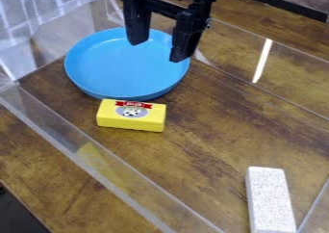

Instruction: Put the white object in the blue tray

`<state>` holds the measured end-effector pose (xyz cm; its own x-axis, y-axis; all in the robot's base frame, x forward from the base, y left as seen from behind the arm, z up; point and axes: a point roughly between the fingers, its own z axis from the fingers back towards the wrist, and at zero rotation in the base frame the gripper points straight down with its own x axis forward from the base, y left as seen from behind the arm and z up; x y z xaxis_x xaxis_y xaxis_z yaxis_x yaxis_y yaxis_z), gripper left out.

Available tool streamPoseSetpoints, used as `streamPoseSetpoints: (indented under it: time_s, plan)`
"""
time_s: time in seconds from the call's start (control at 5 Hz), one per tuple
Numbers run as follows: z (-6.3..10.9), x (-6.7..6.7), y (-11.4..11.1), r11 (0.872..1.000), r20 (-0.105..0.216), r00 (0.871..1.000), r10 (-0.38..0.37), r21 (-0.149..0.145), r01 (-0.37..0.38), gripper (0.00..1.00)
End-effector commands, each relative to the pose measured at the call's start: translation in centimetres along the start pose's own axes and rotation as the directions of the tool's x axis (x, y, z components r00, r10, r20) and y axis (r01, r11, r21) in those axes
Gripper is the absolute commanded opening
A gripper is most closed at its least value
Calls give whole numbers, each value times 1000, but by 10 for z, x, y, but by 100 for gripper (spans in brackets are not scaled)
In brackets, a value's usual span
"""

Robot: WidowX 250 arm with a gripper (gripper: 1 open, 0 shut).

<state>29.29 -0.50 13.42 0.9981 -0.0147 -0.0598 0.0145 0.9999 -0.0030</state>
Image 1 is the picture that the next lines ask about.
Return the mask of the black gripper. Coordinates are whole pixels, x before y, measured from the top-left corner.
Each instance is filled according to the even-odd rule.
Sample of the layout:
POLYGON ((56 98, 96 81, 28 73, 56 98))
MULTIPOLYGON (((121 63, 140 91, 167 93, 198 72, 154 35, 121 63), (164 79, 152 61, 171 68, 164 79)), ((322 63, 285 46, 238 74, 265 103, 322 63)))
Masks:
POLYGON ((210 27, 212 3, 216 0, 121 0, 127 39, 132 45, 148 40, 151 13, 175 18, 170 61, 178 63, 196 49, 210 27))

